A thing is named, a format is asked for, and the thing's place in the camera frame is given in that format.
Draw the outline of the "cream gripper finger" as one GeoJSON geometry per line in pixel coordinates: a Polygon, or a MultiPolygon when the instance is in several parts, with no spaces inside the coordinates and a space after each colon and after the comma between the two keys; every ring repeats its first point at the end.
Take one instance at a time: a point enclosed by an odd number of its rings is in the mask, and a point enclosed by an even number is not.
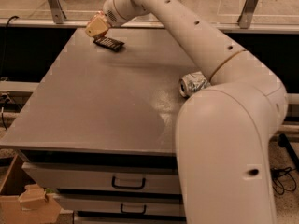
{"type": "Polygon", "coordinates": [[[95,37],[105,34],[109,28],[110,25],[107,21],[106,16],[104,16],[102,20],[96,19],[91,23],[87,23],[85,32],[89,37],[95,37]]]}

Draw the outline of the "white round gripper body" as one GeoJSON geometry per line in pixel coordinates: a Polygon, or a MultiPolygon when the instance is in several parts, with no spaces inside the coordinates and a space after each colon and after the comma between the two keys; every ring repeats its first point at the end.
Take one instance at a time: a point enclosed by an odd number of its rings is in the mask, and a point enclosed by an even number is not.
{"type": "Polygon", "coordinates": [[[120,27],[135,17],[150,12],[137,0],[106,0],[103,12],[111,26],[120,27]]]}

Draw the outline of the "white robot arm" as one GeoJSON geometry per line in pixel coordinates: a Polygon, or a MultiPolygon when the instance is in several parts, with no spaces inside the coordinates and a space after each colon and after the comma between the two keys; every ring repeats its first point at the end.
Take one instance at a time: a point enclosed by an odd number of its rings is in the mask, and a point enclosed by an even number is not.
{"type": "Polygon", "coordinates": [[[268,144],[287,114],[283,83],[178,0],[106,0],[89,34],[149,13],[210,84],[184,103],[176,124],[187,224],[277,224],[268,144]]]}

